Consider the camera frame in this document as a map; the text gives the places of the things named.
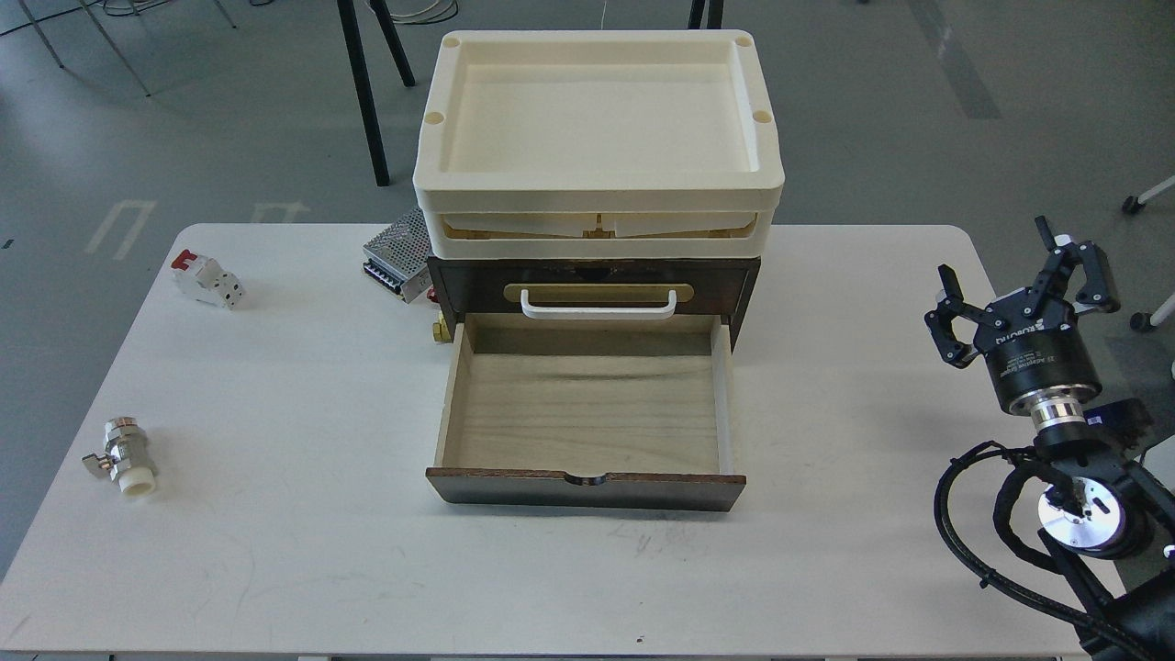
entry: drawer handle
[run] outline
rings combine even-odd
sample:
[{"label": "drawer handle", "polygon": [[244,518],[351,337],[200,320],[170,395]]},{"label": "drawer handle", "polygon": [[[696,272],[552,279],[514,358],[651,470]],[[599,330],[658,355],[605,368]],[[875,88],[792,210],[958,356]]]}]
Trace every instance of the drawer handle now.
[{"label": "drawer handle", "polygon": [[663,306],[545,306],[530,303],[530,289],[519,296],[522,312],[531,318],[583,318],[583,319],[631,319],[654,321],[673,316],[677,308],[677,291],[669,290],[669,302]]}]

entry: chair leg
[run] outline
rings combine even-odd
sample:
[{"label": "chair leg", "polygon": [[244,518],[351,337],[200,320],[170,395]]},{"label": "chair leg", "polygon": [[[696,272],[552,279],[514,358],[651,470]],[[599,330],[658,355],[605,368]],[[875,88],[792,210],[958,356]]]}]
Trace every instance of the chair leg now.
[{"label": "chair leg", "polygon": [[415,87],[416,76],[412,75],[412,67],[408,65],[408,55],[404,54],[404,46],[400,42],[400,34],[396,33],[396,23],[391,21],[391,13],[388,12],[388,2],[371,0],[371,9],[380,22],[380,29],[383,31],[384,40],[388,41],[388,48],[391,49],[391,59],[396,61],[400,80],[404,82],[404,87]]},{"label": "chair leg", "polygon": [[380,117],[375,113],[375,99],[371,96],[371,79],[368,76],[367,59],[363,56],[360,23],[355,16],[355,0],[338,0],[338,20],[343,23],[343,40],[347,42],[347,56],[351,61],[351,77],[355,79],[355,94],[358,96],[363,133],[367,135],[368,151],[371,154],[375,184],[388,186],[391,183],[391,175],[388,174],[388,156],[383,153]]},{"label": "chair leg", "polygon": [[35,29],[36,35],[41,38],[41,43],[45,43],[45,47],[49,49],[49,54],[53,55],[53,60],[58,62],[58,68],[66,68],[66,66],[61,63],[61,58],[58,56],[58,52],[54,50],[53,45],[49,43],[49,39],[45,36],[45,32],[41,29],[41,23],[33,18],[33,12],[28,11],[28,5],[25,4],[25,0],[16,0],[16,2],[19,2],[20,8],[25,11],[25,15],[28,16],[28,22],[33,23],[33,29]]},{"label": "chair leg", "polygon": [[693,0],[690,5],[690,22],[686,29],[701,29],[701,12],[706,8],[706,0]]},{"label": "chair leg", "polygon": [[89,5],[86,4],[86,0],[78,0],[78,5],[80,5],[81,8],[86,11],[87,15],[89,15],[89,20],[94,22],[94,27],[98,28],[98,32],[102,33],[102,39],[106,39],[106,42],[110,45],[110,49],[114,50],[114,54],[118,55],[120,60],[122,60],[122,66],[127,67],[127,70],[130,72],[132,76],[134,76],[135,81],[139,83],[139,87],[142,87],[143,93],[150,96],[150,89],[147,89],[147,86],[143,83],[142,79],[139,77],[139,74],[135,73],[135,69],[130,66],[130,62],[128,62],[127,59],[122,55],[122,50],[119,50],[118,45],[115,45],[114,40],[110,39],[110,35],[106,33],[106,28],[103,28],[102,23],[98,21],[98,16],[94,15],[94,12],[89,11]]},{"label": "chair leg", "polygon": [[236,23],[233,22],[233,16],[228,15],[228,12],[224,11],[224,5],[221,5],[220,0],[213,0],[213,2],[216,4],[216,8],[221,11],[221,15],[224,16],[224,20],[228,21],[228,25],[233,26],[233,29],[236,29]]}]

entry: drawer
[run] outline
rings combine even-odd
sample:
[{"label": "drawer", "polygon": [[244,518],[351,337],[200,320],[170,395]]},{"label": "drawer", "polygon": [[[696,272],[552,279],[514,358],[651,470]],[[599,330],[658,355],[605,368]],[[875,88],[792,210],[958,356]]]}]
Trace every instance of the drawer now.
[{"label": "drawer", "polygon": [[[738,339],[743,317],[759,274],[760,258],[658,258],[658,259],[443,259],[429,257],[429,271],[437,299],[456,336],[457,324],[469,312],[521,311],[517,290],[521,284],[598,284],[605,289],[622,284],[677,284],[689,288],[689,296],[678,296],[678,315],[716,315],[730,326],[731,348]],[[583,296],[586,286],[566,286],[564,299],[548,288],[544,303],[630,305],[633,298],[622,288],[604,296]],[[656,306],[665,298],[636,301]]]},{"label": "drawer", "polygon": [[435,466],[449,503],[726,512],[730,329],[470,312],[457,324]]}]

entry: drawer front panel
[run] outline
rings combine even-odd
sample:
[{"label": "drawer front panel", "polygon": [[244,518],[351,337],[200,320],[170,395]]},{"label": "drawer front panel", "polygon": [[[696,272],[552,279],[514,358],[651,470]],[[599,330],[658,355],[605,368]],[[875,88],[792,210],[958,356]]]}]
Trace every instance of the drawer front panel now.
[{"label": "drawer front panel", "polygon": [[519,283],[684,283],[692,289],[692,296],[678,302],[677,313],[721,316],[730,323],[733,346],[759,263],[759,258],[485,261],[430,257],[429,270],[450,332],[455,332],[468,312],[519,311],[519,303],[509,299],[506,292]]},{"label": "drawer front panel", "polygon": [[429,483],[448,503],[730,512],[744,475],[607,473],[584,483],[558,471],[429,468]]}]

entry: black cable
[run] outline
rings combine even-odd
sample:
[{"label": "black cable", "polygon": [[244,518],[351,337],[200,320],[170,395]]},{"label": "black cable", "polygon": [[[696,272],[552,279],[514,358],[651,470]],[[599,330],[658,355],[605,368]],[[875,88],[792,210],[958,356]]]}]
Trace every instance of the black cable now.
[{"label": "black cable", "polygon": [[[102,2],[102,1],[103,0],[93,0],[92,2],[87,2],[86,6],[87,7],[93,7],[94,5],[98,5],[99,2]],[[45,21],[47,21],[49,19],[55,19],[58,16],[63,16],[66,14],[72,14],[74,12],[80,12],[80,11],[81,11],[81,7],[74,7],[72,9],[66,9],[63,12],[58,12],[55,14],[49,14],[49,15],[47,15],[45,18],[36,19],[36,22],[41,23],[41,22],[45,22]],[[24,29],[24,28],[29,27],[32,25],[33,25],[32,22],[27,22],[27,23],[24,23],[24,25],[19,25],[16,27],[11,27],[11,28],[8,28],[8,29],[6,29],[4,32],[0,32],[0,36],[4,36],[6,34],[12,34],[12,33],[16,32],[18,29]]]},{"label": "black cable", "polygon": [[1020,500],[1020,493],[1032,478],[1043,480],[1063,492],[1073,493],[1073,478],[1041,461],[1025,461],[1008,474],[1000,492],[995,495],[992,524],[995,526],[995,534],[999,535],[1003,546],[1012,549],[1016,558],[1046,572],[1060,574],[1061,571],[1058,569],[1052,555],[1028,546],[1012,530],[1012,508]]},{"label": "black cable", "polygon": [[[998,450],[987,451],[987,448],[992,447]],[[1139,661],[1155,661],[1150,653],[1147,652],[1147,649],[1142,647],[1142,645],[1140,645],[1134,636],[1121,630],[1110,622],[1088,613],[1082,613],[1075,608],[1070,608],[1069,606],[1054,601],[1038,592],[1033,592],[983,564],[983,561],[980,560],[966,544],[964,544],[959,533],[955,532],[954,526],[951,522],[949,513],[951,486],[964,471],[975,464],[979,464],[980,461],[992,458],[1001,458],[1015,464],[1033,457],[1034,453],[1030,448],[1008,450],[999,444],[995,444],[994,441],[988,441],[975,446],[959,459],[952,460],[951,466],[942,474],[942,478],[939,479],[938,488],[934,491],[934,524],[938,526],[939,535],[947,545],[947,548],[951,549],[951,553],[954,554],[954,557],[958,558],[965,567],[971,569],[981,579],[980,587],[992,586],[996,591],[1034,611],[1039,611],[1075,627],[1096,633],[1102,639],[1117,646]]]}]

